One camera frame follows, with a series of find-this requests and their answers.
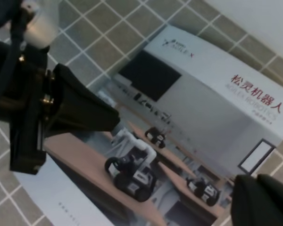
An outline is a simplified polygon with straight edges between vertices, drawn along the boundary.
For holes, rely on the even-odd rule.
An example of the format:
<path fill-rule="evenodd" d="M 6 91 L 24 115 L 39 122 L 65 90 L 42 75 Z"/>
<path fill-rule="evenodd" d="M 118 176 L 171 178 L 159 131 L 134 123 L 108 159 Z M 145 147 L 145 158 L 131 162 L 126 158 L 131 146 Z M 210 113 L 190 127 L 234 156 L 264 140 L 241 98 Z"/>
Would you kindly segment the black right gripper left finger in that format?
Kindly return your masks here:
<path fill-rule="evenodd" d="M 257 177 L 236 176 L 230 213 L 234 226 L 283 226 L 283 214 L 274 206 Z"/>

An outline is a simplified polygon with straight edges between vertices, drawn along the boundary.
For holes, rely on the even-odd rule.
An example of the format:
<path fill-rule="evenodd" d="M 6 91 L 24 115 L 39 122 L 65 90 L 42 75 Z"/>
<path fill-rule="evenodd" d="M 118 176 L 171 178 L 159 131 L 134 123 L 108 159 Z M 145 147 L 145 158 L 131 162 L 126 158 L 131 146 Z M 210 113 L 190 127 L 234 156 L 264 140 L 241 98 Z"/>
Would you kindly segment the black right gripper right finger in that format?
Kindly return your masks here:
<path fill-rule="evenodd" d="M 267 174 L 259 174 L 257 181 L 267 192 L 274 206 L 283 214 L 283 183 Z"/>

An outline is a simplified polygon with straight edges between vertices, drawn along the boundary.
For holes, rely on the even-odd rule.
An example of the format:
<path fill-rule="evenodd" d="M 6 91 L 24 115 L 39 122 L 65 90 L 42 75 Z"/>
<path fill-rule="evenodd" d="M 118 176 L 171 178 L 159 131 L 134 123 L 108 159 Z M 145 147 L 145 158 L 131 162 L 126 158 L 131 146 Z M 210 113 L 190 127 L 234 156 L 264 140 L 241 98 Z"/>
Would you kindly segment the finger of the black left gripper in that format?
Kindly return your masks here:
<path fill-rule="evenodd" d="M 65 65 L 53 69 L 47 137 L 72 132 L 112 131 L 119 112 L 87 89 Z"/>

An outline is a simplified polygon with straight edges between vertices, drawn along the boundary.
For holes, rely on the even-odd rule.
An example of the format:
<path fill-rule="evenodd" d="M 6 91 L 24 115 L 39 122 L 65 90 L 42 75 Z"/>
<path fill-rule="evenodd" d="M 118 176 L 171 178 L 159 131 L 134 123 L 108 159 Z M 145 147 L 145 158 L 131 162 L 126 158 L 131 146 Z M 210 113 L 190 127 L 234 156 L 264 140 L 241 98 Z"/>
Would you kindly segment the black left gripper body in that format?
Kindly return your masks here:
<path fill-rule="evenodd" d="M 0 96 L 0 121 L 9 124 L 9 169 L 36 175 L 46 161 L 43 151 L 44 120 L 42 90 L 49 48 L 27 45 L 8 86 Z"/>

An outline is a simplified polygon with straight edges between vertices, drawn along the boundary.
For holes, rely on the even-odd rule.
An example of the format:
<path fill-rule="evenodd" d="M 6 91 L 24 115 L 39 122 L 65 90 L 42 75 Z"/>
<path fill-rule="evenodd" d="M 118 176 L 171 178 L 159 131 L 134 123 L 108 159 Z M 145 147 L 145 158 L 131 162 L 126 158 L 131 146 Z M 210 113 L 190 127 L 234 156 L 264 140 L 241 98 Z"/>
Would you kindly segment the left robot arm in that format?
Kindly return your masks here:
<path fill-rule="evenodd" d="M 58 34 L 58 1 L 0 0 L 0 121 L 9 124 L 13 172 L 35 175 L 46 161 L 44 139 L 73 131 L 112 131 L 119 113 L 63 65 L 48 69 Z"/>

